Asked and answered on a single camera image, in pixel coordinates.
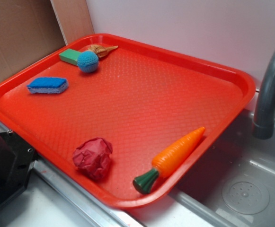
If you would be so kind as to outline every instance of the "sink drain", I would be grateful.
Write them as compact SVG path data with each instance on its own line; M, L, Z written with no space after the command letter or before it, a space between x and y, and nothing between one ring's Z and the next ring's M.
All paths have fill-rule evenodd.
M267 188L247 176L228 180L222 189L222 197L229 208L241 214L259 213L270 200Z

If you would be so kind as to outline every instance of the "white wall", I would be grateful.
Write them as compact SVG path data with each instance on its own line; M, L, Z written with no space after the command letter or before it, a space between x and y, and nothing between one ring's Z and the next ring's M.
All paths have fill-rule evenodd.
M275 0L86 0L110 33L249 73L260 87L275 50Z

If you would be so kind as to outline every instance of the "sponge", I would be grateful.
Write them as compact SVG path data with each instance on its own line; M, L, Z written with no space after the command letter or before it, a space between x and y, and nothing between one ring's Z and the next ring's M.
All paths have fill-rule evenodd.
M94 52L85 51L79 55L77 66L83 72L94 72L98 68L98 56Z
M40 77L33 80L27 85L28 90L34 93L61 93L68 88L67 79L58 77Z

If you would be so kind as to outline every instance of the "cardboard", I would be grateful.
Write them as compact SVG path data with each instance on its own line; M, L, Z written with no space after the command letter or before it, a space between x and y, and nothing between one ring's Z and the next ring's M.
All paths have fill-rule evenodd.
M47 0L0 0L0 82L65 46Z
M66 44L94 34L86 0L51 0Z

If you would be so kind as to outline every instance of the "tray rim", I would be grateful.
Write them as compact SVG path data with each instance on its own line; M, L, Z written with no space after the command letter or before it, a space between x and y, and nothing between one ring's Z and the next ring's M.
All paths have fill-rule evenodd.
M66 49L74 49L79 50L80 48L86 46L85 43L88 41L91 43L105 43L106 40L120 40L122 42L125 42L127 45L130 46L130 50L132 50L132 46L134 48L139 49L139 54L145 54L148 57L160 58L161 61L166 61L163 59L164 55L172 56L172 62L168 59L168 63L172 63L178 66L183 66L186 63L186 61L195 62L194 69L192 70L208 70L210 69L212 73L219 72L219 76L214 75L214 77L223 79L226 81L229 81L228 79L225 79L229 76L229 73L233 75L231 83L237 85L242 93L243 98L240 100L240 102L233 108L228 115L218 124L216 128L212 130L212 132L201 142L201 144L194 150L194 152L184 161L184 163L175 171L175 173L170 176L156 191L151 192L148 195L145 195L143 197L140 197L138 199L120 199L112 195L111 193L107 192L105 189L99 187L94 181L89 180L88 183L93 187L92 190L86 189L91 194L93 194L96 198L98 198L100 201L105 203L106 205L117 207L120 209L130 209L130 208L137 208L142 207L144 205L147 205L149 203L152 203L160 198L162 198L164 195L168 194L168 192L172 189L173 186L180 180L180 178L192 167L192 165L202 156L202 154L209 148L209 146L222 134L222 132L227 128L227 126L236 118L236 116L243 110L245 105L249 103L249 101L253 98L255 94L255 83L251 76L243 71L227 67L224 65L220 65L211 61L199 59L196 57L184 55L181 53L165 50L159 47L151 46L148 44L140 43L137 41L133 41L127 38L119 37L116 35L111 34L94 34L94 35L87 35L85 37L82 37L74 42L72 42L69 45L64 46L63 48L55 51L54 53L48 55L47 57L39 60L38 62L30 65L29 67L23 69L19 73L16 73L15 75L11 76L7 80L0 83L0 97L2 97L6 92L12 90L15 87L9 87L9 84L16 84L17 86L25 81L27 81L29 78L33 77L35 74L43 71L43 68L48 68L53 63L56 63L60 61L59 54ZM28 74L30 77L21 77L23 74ZM17 125L15 122L11 121L8 117L6 117L1 111L0 111L0 121L5 124L7 127L14 130L16 133L18 133L22 138L24 138L27 142L34 145L38 143L38 141L34 138L32 138L29 133L25 132L25 130L22 130L20 125ZM48 151L47 148L43 148L42 146L35 146L36 150L42 150L42 156L44 158L47 158L46 154ZM59 166L63 162L63 158L54 158L54 161L49 160L52 162L55 166L59 168Z

